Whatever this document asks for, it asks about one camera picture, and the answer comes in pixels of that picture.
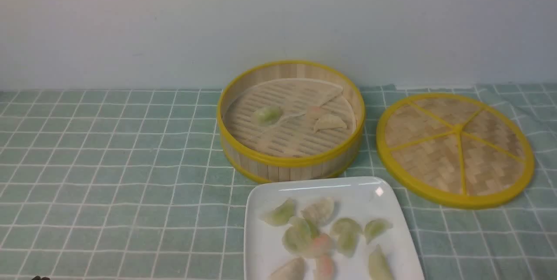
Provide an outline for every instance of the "dumpling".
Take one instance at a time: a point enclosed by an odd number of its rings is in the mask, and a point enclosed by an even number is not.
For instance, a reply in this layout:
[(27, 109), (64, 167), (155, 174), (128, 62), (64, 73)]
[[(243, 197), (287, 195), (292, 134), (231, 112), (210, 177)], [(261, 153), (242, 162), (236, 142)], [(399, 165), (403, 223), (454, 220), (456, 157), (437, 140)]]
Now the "dumpling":
[(315, 121), (314, 133), (316, 133), (319, 130), (336, 129), (336, 128), (347, 129), (348, 127), (346, 126), (346, 123), (342, 121), (342, 119), (340, 119), (340, 117), (328, 113), (320, 117), (317, 121)]
[(292, 226), (286, 229), (282, 236), (282, 244), (287, 251), (299, 255), (310, 248), (312, 232), (308, 222), (304, 219), (292, 217), (290, 224)]
[(324, 225), (332, 217), (335, 210), (335, 200), (324, 197), (302, 210), (302, 217), (310, 220), (316, 225)]
[(310, 235), (312, 236), (312, 239), (319, 236), (319, 229), (317, 228), (317, 226), (311, 220), (305, 218), (304, 220), (308, 223), (308, 226), (310, 228)]
[(328, 255), (315, 260), (314, 280), (332, 280), (335, 276), (335, 262)]
[(264, 214), (262, 219), (272, 226), (285, 225), (294, 216), (295, 210), (296, 202), (293, 199), (287, 199), (279, 207)]
[(383, 218), (375, 219), (368, 224), (364, 228), (364, 236), (366, 237), (366, 243), (369, 244), (372, 239), (380, 236), (383, 232), (387, 231), (388, 229), (392, 228), (392, 223), (386, 221)]
[(306, 262), (304, 258), (294, 258), (290, 262), (280, 266), (268, 280), (303, 280), (306, 273)]
[(252, 123), (265, 127), (279, 121), (282, 109), (279, 106), (264, 106), (253, 112)]
[(336, 241), (336, 250), (346, 257), (354, 256), (356, 246), (358, 246), (358, 237), (358, 233), (351, 231), (341, 233)]
[(369, 255), (368, 271), (372, 280), (394, 280), (381, 246), (377, 246)]
[(330, 236), (326, 233), (321, 233), (317, 238), (312, 239), (308, 248), (301, 252), (301, 256), (315, 258), (327, 254), (332, 249), (333, 243)]
[(352, 232), (356, 234), (362, 233), (362, 227), (356, 221), (350, 218), (340, 218), (335, 221), (331, 227), (331, 234), (333, 236), (338, 236), (344, 232)]
[(310, 106), (310, 107), (308, 107), (308, 110), (306, 112), (306, 117), (308, 117), (308, 119), (311, 119), (311, 120), (317, 120), (320, 117), (323, 117), (324, 115), (326, 115), (328, 113), (329, 112), (326, 111), (325, 109), (323, 109), (322, 107)]

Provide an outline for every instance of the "square white plate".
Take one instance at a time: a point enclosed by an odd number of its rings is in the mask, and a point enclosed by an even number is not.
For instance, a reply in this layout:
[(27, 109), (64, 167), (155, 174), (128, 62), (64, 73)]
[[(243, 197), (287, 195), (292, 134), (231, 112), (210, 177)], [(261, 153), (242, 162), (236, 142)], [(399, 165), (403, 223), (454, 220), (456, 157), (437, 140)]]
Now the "square white plate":
[[(368, 257), (380, 244), (396, 280), (423, 280), (420, 266), (408, 225), (396, 200), (393, 189), (376, 177), (348, 177), (338, 179), (315, 179), (259, 185), (251, 191), (245, 209), (244, 230), (244, 277), (245, 280), (266, 280), (274, 270), (292, 260), (294, 256), (282, 246), (282, 236), (287, 225), (273, 227), (261, 216), (283, 203), (288, 197), (296, 200), (296, 214), (320, 197), (336, 200), (338, 218), (352, 218), (362, 228), (374, 218), (385, 218), (393, 227), (366, 244), (360, 236), (356, 253), (352, 258), (335, 252), (337, 280), (370, 280)], [(332, 223), (320, 227), (329, 233)], [(304, 280), (313, 279), (315, 262), (306, 260)]]

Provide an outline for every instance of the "yellow rim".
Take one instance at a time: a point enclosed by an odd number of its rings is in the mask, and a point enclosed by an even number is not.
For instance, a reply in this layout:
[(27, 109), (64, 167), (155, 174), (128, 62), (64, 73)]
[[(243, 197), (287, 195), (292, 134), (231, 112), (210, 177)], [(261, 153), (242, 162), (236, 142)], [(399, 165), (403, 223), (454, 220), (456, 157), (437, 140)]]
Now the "yellow rim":
[[(492, 194), (492, 195), (485, 195), (485, 196), (469, 196), (469, 195), (465, 195), (465, 194), (458, 195), (458, 194), (448, 193), (446, 191), (441, 191), (440, 189), (436, 189), (434, 187), (431, 187), (431, 186), (417, 180), (416, 178), (412, 177), (392, 157), (392, 155), (391, 155), (392, 149), (389, 149), (388, 146), (386, 145), (385, 128), (386, 128), (386, 124), (387, 124), (390, 116), (398, 108), (400, 108), (401, 106), (406, 105), (406, 104), (410, 104), (413, 107), (417, 107), (416, 104), (412, 103), (412, 101), (419, 100), (419, 99), (424, 99), (424, 98), (454, 98), (454, 99), (458, 99), (458, 100), (462, 100), (462, 101), (467, 101), (468, 103), (472, 103), (472, 104), (475, 104), (475, 105), (479, 106), (481, 108), (481, 110), (489, 111), (490, 113), (492, 113), (493, 115), (495, 115), (496, 117), (501, 119), (503, 122), (505, 122), (505, 124), (517, 135), (517, 137), (518, 137), (518, 139), (519, 139), (519, 141), (520, 141), (520, 143), (521, 143), (521, 145), (524, 149), (524, 156), (525, 156), (524, 159), (521, 159), (519, 157), (513, 157), (514, 159), (519, 159), (519, 160), (523, 161), (523, 163), (524, 163), (523, 175), (518, 179), (517, 182), (515, 182), (513, 185), (511, 185), (506, 190), (501, 191), (499, 193), (495, 193), (495, 194)], [(472, 117), (469, 118), (468, 121), (466, 121), (466, 123), (471, 121), (471, 119), (473, 117), (475, 117), (476, 115), (478, 115), (478, 113), (479, 113), (479, 111), (474, 113), (472, 115)], [(433, 118), (437, 119), (438, 121), (442, 122), (444, 125), (448, 125), (451, 128), (453, 128), (453, 131), (451, 131), (451, 133), (454, 133), (454, 131), (458, 130), (460, 133), (462, 133), (462, 134), (464, 134), (468, 137), (471, 137), (471, 135), (462, 131), (462, 128), (464, 127), (465, 124), (461, 125), (459, 127), (453, 127), (452, 125), (449, 125), (447, 122), (443, 121), (442, 119), (440, 119), (439, 117), (437, 117), (437, 116), (435, 116), (431, 113), (428, 113), (428, 115), (430, 115), (431, 117), (433, 117)], [(434, 135), (433, 137), (424, 138), (420, 141), (426, 141), (426, 139), (433, 139), (435, 137), (442, 137), (443, 135), (449, 135), (449, 133), (442, 133), (440, 135)], [(519, 127), (517, 127), (517, 125), (515, 125), (512, 121), (510, 121), (507, 117), (505, 117), (505, 115), (503, 115), (499, 111), (496, 111), (494, 108), (491, 108), (488, 105), (486, 105), (484, 103), (481, 103), (477, 100), (474, 100), (474, 99), (471, 99), (471, 98), (468, 98), (468, 97), (464, 97), (464, 96), (460, 96), (460, 95), (443, 94), (443, 93), (420, 94), (420, 95), (414, 95), (414, 96), (411, 96), (411, 97), (407, 97), (405, 99), (402, 99), (402, 100), (398, 101), (397, 103), (393, 104), (391, 107), (386, 109), (386, 111), (382, 114), (381, 118), (379, 119), (379, 122), (378, 122), (378, 125), (377, 125), (377, 136), (376, 136), (376, 138), (377, 138), (377, 151), (379, 153), (379, 157), (381, 158), (382, 162), (384, 163), (386, 169), (393, 175), (393, 177), (395, 177), (400, 183), (402, 183), (403, 185), (405, 185), (406, 187), (408, 187), (409, 189), (414, 191), (419, 196), (424, 197), (425, 199), (434, 201), (436, 203), (446, 205), (446, 206), (468, 208), (468, 209), (479, 209), (479, 208), (487, 208), (487, 207), (494, 207), (494, 206), (497, 206), (497, 205), (501, 205), (502, 203), (505, 203), (505, 202), (513, 199), (515, 196), (519, 195), (519, 193), (528, 185), (528, 183), (532, 179), (532, 175), (534, 174), (534, 154), (532, 153), (532, 149), (530, 147), (530, 144), (528, 143), (527, 138), (524, 136), (524, 134), (519, 129)], [(459, 148), (461, 148), (462, 145), (461, 145), (460, 137), (458, 139), (459, 139), (458, 145), (459, 145)], [(492, 145), (491, 143), (488, 143), (487, 141), (484, 141), (483, 139), (481, 139), (481, 142), (483, 142), (487, 145), (490, 145), (491, 147), (494, 147), (498, 151), (502, 151), (502, 152), (506, 153), (507, 155), (511, 155), (507, 151), (504, 151), (501, 148), (497, 148), (496, 146)], [(463, 171), (462, 151), (459, 151), (459, 153), (461, 155), (461, 157), (460, 157), (461, 176), (464, 177), (465, 175), (462, 172)]]
[[(243, 167), (241, 167), (240, 165), (235, 163), (232, 159), (230, 159), (230, 156), (228, 155), (228, 152), (226, 151), (226, 149), (223, 148), (222, 151), (223, 151), (223, 153), (225, 153), (226, 159), (228, 159), (229, 163), (234, 167), (234, 169), (236, 169), (239, 173), (242, 173), (245, 177), (247, 177), (251, 181), (259, 183), (259, 184), (272, 183), (272, 181), (270, 181), (269, 179), (258, 177), (257, 175), (254, 175), (253, 173), (250, 173), (249, 171), (247, 171), (246, 169), (244, 169)], [(352, 157), (346, 165), (343, 165), (343, 167), (339, 171), (336, 171), (335, 173), (333, 173), (333, 174), (331, 174), (327, 177), (324, 177), (324, 179), (338, 177), (341, 173), (343, 173), (354, 162), (354, 159), (356, 159), (356, 155), (354, 155), (354, 157)]]
[[(323, 69), (325, 69), (329, 72), (332, 72), (332, 73), (336, 74), (338, 77), (344, 79), (352, 87), (352, 89), (354, 89), (354, 91), (358, 93), (358, 99), (360, 100), (360, 111), (362, 113), (362, 116), (358, 119), (358, 122), (356, 122), (356, 131), (354, 132), (354, 134), (352, 134), (352, 136), (350, 136), (350, 138), (348, 138), (346, 141), (344, 141), (341, 145), (331, 149), (330, 151), (326, 151), (326, 152), (321, 153), (319, 155), (312, 155), (312, 156), (309, 156), (309, 157), (300, 157), (300, 158), (274, 157), (274, 156), (270, 156), (270, 155), (265, 155), (265, 154), (259, 153), (257, 151), (254, 151), (253, 149), (250, 149), (250, 148), (246, 147), (245, 145), (243, 145), (242, 143), (238, 142), (230, 134), (230, 132), (226, 129), (226, 127), (225, 127), (225, 125), (222, 121), (222, 117), (221, 117), (222, 99), (226, 95), (228, 90), (236, 82), (238, 82), (240, 79), (242, 79), (244, 76), (246, 76), (249, 73), (254, 72), (254, 71), (256, 71), (260, 68), (269, 67), (269, 66), (273, 66), (273, 65), (276, 65), (276, 64), (308, 64), (308, 65), (311, 65), (311, 66), (316, 66), (316, 67), (323, 68)], [(239, 75), (237, 78), (235, 78), (232, 82), (230, 82), (230, 84), (228, 84), (228, 86), (226, 86), (225, 90), (223, 90), (223, 92), (221, 94), (221, 97), (218, 100), (218, 105), (217, 105), (217, 123), (218, 123), (218, 127), (221, 130), (221, 135), (223, 137), (225, 137), (226, 141), (228, 141), (228, 143), (231, 145), (231, 147), (233, 147), (234, 149), (239, 151), (239, 153), (241, 153), (242, 155), (245, 155), (246, 157), (249, 157), (250, 159), (253, 159), (253, 160), (255, 160), (257, 162), (260, 162), (260, 163), (263, 163), (265, 165), (275, 165), (277, 167), (304, 167), (304, 166), (307, 166), (307, 165), (317, 165), (318, 163), (328, 161), (328, 160), (336, 157), (337, 155), (342, 154), (344, 151), (346, 151), (346, 149), (348, 149), (348, 147), (352, 146), (354, 144), (354, 142), (358, 141), (359, 137), (361, 137), (362, 130), (364, 129), (365, 118), (366, 118), (366, 106), (364, 105), (364, 99), (362, 98), (362, 94), (360, 94), (360, 91), (358, 90), (356, 85), (354, 85), (354, 83), (352, 83), (352, 81), (350, 81), (350, 79), (348, 79), (342, 73), (334, 70), (333, 68), (330, 68), (330, 67), (322, 65), (322, 64), (318, 64), (316, 62), (310, 62), (310, 61), (304, 61), (304, 60), (274, 61), (274, 62), (269, 62), (267, 64), (261, 64), (260, 66), (256, 66), (255, 68), (251, 68), (251, 69), (247, 70), (246, 72), (243, 72), (241, 75)]]

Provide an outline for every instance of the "green checkered tablecloth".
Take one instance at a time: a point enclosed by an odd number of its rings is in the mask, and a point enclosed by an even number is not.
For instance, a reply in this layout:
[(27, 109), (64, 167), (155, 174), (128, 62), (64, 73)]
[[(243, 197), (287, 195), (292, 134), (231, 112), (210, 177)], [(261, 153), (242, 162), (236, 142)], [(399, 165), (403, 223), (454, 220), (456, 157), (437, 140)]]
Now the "green checkered tablecloth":
[[(392, 185), (428, 280), (557, 278), (557, 84), (436, 90), (499, 109), (535, 150), (526, 191), (479, 211), (414, 195), (378, 158), (378, 117), (427, 91), (362, 88), (365, 140), (342, 176)], [(0, 280), (243, 279), (245, 202), (256, 184), (222, 154), (219, 94), (0, 93)]]

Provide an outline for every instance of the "woven bamboo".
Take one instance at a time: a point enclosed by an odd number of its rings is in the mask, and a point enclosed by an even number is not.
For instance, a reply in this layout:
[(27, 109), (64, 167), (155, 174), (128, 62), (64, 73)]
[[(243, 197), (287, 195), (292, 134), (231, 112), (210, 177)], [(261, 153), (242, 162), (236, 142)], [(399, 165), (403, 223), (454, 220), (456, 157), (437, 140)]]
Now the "woven bamboo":
[[(253, 112), (276, 105), (283, 118), (260, 127)], [(314, 133), (304, 115), (322, 105), (347, 125)], [(344, 171), (358, 154), (365, 110), (362, 96), (342, 74), (319, 64), (283, 61), (239, 76), (219, 100), (221, 144), (227, 158), (258, 182), (319, 179)]]
[(533, 154), (509, 119), (476, 100), (423, 94), (399, 101), (378, 124), (378, 151), (410, 189), (456, 207), (510, 200), (529, 182)]

